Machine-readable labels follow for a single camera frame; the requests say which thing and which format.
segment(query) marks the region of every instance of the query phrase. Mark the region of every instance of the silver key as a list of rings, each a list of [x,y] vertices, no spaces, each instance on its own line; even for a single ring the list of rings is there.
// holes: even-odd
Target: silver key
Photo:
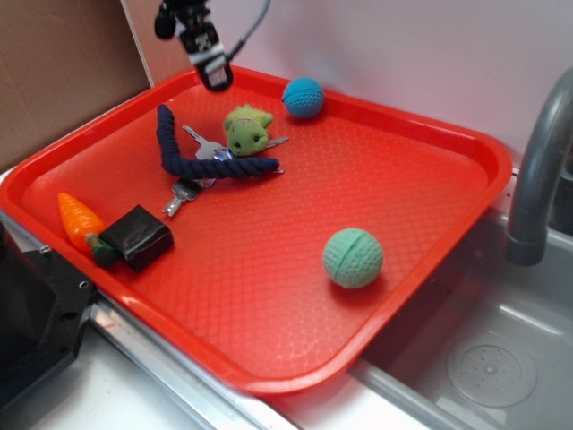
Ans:
[[[278,137],[277,139],[271,139],[269,143],[267,143],[267,146],[265,146],[265,149],[267,150],[268,148],[272,148],[273,146],[281,145],[286,142],[288,142],[288,137],[286,136]]]
[[[175,194],[175,197],[162,210],[162,212],[173,217],[184,202],[189,202],[197,198],[202,187],[195,181],[188,181],[187,179],[181,178],[174,183],[171,189]]]
[[[197,152],[195,152],[196,159],[213,159],[216,151],[225,149],[225,147],[220,143],[208,141],[204,137],[200,136],[188,125],[184,125],[183,129],[201,146]]]

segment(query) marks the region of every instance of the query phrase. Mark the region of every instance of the black cable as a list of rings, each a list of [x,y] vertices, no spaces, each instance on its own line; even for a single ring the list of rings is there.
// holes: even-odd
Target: black cable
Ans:
[[[270,6],[270,0],[265,0],[265,4],[262,7],[261,13],[259,14],[257,20],[252,24],[251,28],[244,34],[244,36],[241,39],[239,39],[239,41],[237,42],[235,47],[231,50],[231,52],[225,56],[229,63],[233,58],[235,58],[235,56],[239,53],[239,51],[243,49],[244,44],[246,43],[247,39],[251,37],[252,33],[255,30],[257,30],[257,27],[259,27],[259,25],[262,22],[262,19],[265,17],[267,11],[269,10],[269,6]]]

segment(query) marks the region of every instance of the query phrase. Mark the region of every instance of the drain strainer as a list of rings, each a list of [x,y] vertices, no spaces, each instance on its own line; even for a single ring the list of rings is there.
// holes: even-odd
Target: drain strainer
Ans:
[[[447,366],[449,380],[462,396],[491,408],[518,404],[537,380],[532,358],[492,334],[461,340],[449,352]]]

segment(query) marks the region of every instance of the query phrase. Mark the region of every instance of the blue ball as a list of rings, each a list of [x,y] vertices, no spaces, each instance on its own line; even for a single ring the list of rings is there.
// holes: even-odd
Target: blue ball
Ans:
[[[324,91],[314,79],[298,78],[286,86],[282,101],[290,115],[308,119],[321,112],[324,105]]]

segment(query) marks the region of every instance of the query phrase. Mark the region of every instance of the stainless steel sink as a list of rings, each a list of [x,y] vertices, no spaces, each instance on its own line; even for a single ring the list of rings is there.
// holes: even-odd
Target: stainless steel sink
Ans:
[[[519,267],[506,221],[488,211],[351,370],[430,427],[573,426],[573,240]]]

